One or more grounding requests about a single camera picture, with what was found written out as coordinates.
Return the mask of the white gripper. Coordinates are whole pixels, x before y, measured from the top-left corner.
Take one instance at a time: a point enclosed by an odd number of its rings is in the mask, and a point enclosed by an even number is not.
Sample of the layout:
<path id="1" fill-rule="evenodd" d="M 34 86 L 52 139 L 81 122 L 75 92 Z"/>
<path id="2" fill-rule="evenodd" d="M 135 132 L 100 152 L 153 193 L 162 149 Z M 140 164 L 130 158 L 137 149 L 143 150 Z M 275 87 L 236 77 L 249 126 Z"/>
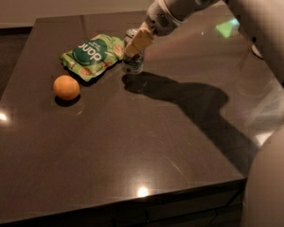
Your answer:
<path id="1" fill-rule="evenodd" d="M 126 35 L 130 38 L 125 46 L 125 54 L 133 58 L 140 51 L 153 43 L 154 35 L 167 36 L 173 32 L 181 22 L 169 11 L 164 0 L 155 0 L 147 10 L 146 27 L 128 29 Z"/>

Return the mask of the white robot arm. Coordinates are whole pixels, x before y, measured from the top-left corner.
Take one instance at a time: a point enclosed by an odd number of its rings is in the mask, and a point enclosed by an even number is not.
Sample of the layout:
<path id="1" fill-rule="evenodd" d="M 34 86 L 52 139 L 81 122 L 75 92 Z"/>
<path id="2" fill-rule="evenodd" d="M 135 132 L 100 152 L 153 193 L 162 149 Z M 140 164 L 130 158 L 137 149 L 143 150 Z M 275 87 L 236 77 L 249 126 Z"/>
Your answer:
<path id="1" fill-rule="evenodd" d="M 155 0 L 125 54 L 169 35 L 187 17 L 220 0 Z M 222 0 L 284 89 L 284 0 Z M 248 176 L 240 227 L 284 227 L 284 126 L 257 153 Z"/>

